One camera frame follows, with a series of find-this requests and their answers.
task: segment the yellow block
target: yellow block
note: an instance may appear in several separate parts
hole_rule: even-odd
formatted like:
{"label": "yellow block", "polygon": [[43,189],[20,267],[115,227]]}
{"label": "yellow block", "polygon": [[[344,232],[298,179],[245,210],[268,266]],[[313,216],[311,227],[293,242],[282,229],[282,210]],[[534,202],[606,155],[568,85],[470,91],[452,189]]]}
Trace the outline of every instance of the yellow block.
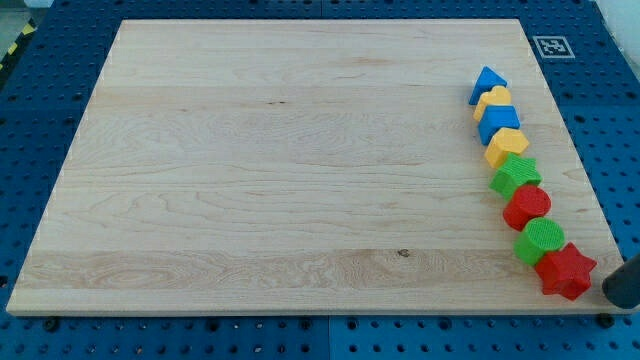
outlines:
{"label": "yellow block", "polygon": [[508,153],[522,155],[528,147],[529,140],[522,131],[502,128],[491,138],[484,157],[492,168],[497,169],[507,160]]}
{"label": "yellow block", "polygon": [[482,93],[482,95],[480,95],[480,100],[478,100],[476,110],[473,112],[473,119],[475,121],[480,121],[482,119],[482,115],[484,115],[484,109],[487,107],[487,105],[510,104],[511,93],[509,92],[509,89],[501,85],[494,86],[491,91]]}
{"label": "yellow block", "polygon": [[7,53],[9,53],[9,55],[13,55],[17,48],[18,44],[13,43],[13,45],[9,46],[9,50],[7,50]]}
{"label": "yellow block", "polygon": [[27,23],[27,25],[25,25],[24,28],[22,28],[22,35],[29,35],[34,31],[36,31],[36,29],[33,26],[31,26],[31,24]]}

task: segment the plastic block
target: plastic block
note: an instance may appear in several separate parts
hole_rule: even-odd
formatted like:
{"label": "plastic block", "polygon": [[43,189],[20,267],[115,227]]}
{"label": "plastic block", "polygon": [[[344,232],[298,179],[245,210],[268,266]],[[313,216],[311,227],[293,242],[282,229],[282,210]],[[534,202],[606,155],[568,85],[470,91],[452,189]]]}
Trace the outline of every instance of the plastic block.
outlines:
{"label": "plastic block", "polygon": [[499,168],[507,160],[508,153],[522,155],[529,147],[529,140],[517,129],[502,128],[491,137],[491,142],[484,153],[489,166]]}
{"label": "plastic block", "polygon": [[485,109],[489,105],[510,105],[511,104],[511,92],[504,86],[494,86],[489,92],[482,93],[478,105],[473,112],[473,119],[480,121],[482,115],[484,115]]}
{"label": "plastic block", "polygon": [[508,153],[507,161],[496,171],[489,188],[510,201],[513,193],[520,186],[538,185],[541,182],[542,176],[536,170],[536,159],[521,158],[516,154]]}
{"label": "plastic block", "polygon": [[640,254],[624,263],[602,282],[604,295],[617,307],[640,305]]}
{"label": "plastic block", "polygon": [[478,133],[482,145],[489,145],[491,138],[501,128],[519,129],[520,120],[516,108],[509,106],[487,106],[484,116],[478,124]]}
{"label": "plastic block", "polygon": [[502,217],[513,229],[522,231],[531,219],[543,217],[551,209],[551,199],[541,188],[522,185],[504,208]]}
{"label": "plastic block", "polygon": [[547,218],[535,218],[527,223],[513,245],[516,256],[535,266],[549,251],[556,251],[564,244],[564,231],[560,225]]}
{"label": "plastic block", "polygon": [[506,87],[507,81],[490,67],[483,67],[480,76],[478,76],[478,80],[476,80],[476,85],[473,87],[471,98],[469,98],[469,105],[477,105],[480,95],[484,92],[491,91],[496,85]]}
{"label": "plastic block", "polygon": [[589,273],[597,264],[582,255],[573,243],[568,243],[561,251],[548,252],[536,265],[536,272],[542,279],[542,293],[577,299],[591,287]]}

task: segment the blue block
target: blue block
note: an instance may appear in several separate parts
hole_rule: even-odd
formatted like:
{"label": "blue block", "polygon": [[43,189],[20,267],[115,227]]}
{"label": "blue block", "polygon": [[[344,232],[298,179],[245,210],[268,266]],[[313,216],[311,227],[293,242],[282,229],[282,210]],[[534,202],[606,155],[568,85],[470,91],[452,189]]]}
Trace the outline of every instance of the blue block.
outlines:
{"label": "blue block", "polygon": [[476,86],[473,88],[471,98],[469,99],[469,105],[478,105],[480,95],[483,92],[491,91],[494,86],[502,85],[507,86],[507,80],[503,79],[500,75],[496,74],[491,68],[485,66],[476,80]]}
{"label": "blue block", "polygon": [[493,135],[503,127],[511,129],[520,128],[520,120],[518,119],[516,108],[513,105],[487,106],[478,124],[478,132],[480,133],[482,145],[489,145]]}

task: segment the yellow heart-shaped block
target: yellow heart-shaped block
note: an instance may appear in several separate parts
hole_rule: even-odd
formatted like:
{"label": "yellow heart-shaped block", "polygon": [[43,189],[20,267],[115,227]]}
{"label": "yellow heart-shaped block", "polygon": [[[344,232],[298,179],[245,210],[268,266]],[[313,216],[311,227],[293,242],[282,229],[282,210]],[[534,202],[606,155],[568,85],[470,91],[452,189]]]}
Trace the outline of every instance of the yellow heart-shaped block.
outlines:
{"label": "yellow heart-shaped block", "polygon": [[482,93],[480,100],[478,100],[478,105],[476,105],[476,110],[473,112],[473,119],[475,121],[482,119],[484,109],[486,109],[488,105],[511,105],[511,93],[509,89],[498,85],[494,86],[491,91]]}

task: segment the wooden board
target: wooden board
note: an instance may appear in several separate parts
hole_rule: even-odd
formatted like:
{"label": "wooden board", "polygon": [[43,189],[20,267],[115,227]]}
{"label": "wooden board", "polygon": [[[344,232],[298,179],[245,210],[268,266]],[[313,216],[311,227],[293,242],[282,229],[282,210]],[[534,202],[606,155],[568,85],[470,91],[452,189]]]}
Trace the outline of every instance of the wooden board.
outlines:
{"label": "wooden board", "polygon": [[[599,262],[578,301],[513,254],[467,105],[484,65]],[[124,21],[8,311],[616,312],[620,264],[516,20]]]}

